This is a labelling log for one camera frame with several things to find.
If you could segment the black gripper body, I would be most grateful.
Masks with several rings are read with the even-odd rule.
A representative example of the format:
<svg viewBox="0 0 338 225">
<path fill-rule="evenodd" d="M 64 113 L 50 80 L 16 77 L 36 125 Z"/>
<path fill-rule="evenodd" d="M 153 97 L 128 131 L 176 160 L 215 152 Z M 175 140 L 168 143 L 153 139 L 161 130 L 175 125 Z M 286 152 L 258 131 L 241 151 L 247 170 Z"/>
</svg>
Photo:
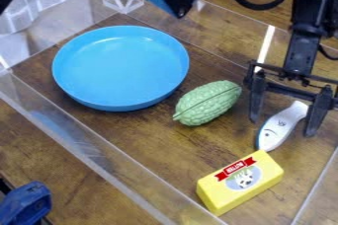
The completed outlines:
<svg viewBox="0 0 338 225">
<path fill-rule="evenodd" d="M 267 88 L 264 95 L 267 92 L 271 92 L 312 103 L 316 94 L 320 92 L 320 89 L 326 85 L 330 85 L 332 89 L 330 110 L 338 110 L 336 80 L 315 75 L 300 75 L 286 71 L 280 67 L 272 66 L 271 64 L 263 64 L 256 60 L 251 60 L 248 63 L 248 70 L 244 78 L 244 85 L 249 89 L 249 92 L 252 77 L 259 71 L 264 71 L 266 73 Z"/>
</svg>

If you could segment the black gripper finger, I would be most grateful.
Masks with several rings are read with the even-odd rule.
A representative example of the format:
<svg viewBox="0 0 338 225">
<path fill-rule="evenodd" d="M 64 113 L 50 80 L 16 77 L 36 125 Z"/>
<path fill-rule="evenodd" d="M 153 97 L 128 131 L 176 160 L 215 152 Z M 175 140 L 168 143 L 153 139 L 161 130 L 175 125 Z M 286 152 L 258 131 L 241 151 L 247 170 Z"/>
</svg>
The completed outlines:
<svg viewBox="0 0 338 225">
<path fill-rule="evenodd" d="M 303 135 L 311 137 L 315 135 L 316 130 L 322 124 L 322 121 L 331 109 L 332 89 L 330 85 L 326 85 L 314 98 L 314 102 L 308 107 L 306 115 L 306 125 Z"/>
<path fill-rule="evenodd" d="M 266 73 L 259 71 L 251 82 L 251 92 L 249 92 L 249 121 L 256 122 L 260 116 L 264 92 L 267 88 Z"/>
</svg>

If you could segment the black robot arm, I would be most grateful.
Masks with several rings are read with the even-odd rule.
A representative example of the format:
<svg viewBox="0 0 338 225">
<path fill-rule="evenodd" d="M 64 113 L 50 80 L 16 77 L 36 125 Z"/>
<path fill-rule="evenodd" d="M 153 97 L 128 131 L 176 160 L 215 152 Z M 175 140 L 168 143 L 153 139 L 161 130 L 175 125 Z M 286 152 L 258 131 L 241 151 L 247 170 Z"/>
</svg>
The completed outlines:
<svg viewBox="0 0 338 225">
<path fill-rule="evenodd" d="M 163 11 L 181 18 L 196 0 L 147 0 Z M 284 0 L 228 0 L 252 12 L 274 9 Z M 290 0 L 290 40 L 280 67 L 251 61 L 244 78 L 249 89 L 249 120 L 256 120 L 266 92 L 310 102 L 303 134 L 312 136 L 331 110 L 338 109 L 338 80 L 312 73 L 315 58 L 324 55 L 320 41 L 338 38 L 338 0 Z"/>
</svg>

